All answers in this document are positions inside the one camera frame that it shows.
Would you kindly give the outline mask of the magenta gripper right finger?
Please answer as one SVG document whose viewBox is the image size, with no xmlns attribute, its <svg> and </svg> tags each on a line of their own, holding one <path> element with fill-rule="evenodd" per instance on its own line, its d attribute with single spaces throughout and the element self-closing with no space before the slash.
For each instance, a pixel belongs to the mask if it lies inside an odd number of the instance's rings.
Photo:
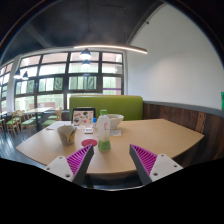
<svg viewBox="0 0 224 224">
<path fill-rule="evenodd" d="M 129 154 L 136 166 L 143 185 L 159 180 L 182 169 L 166 154 L 154 154 L 140 146 L 131 144 Z"/>
</svg>

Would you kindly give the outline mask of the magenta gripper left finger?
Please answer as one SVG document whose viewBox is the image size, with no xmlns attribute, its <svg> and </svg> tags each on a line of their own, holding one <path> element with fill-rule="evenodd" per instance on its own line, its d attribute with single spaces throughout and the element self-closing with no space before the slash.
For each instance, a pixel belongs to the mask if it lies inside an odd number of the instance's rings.
<svg viewBox="0 0 224 224">
<path fill-rule="evenodd" d="M 93 155 L 93 145 L 90 144 L 68 157 L 58 156 L 45 167 L 45 170 L 81 186 Z"/>
</svg>

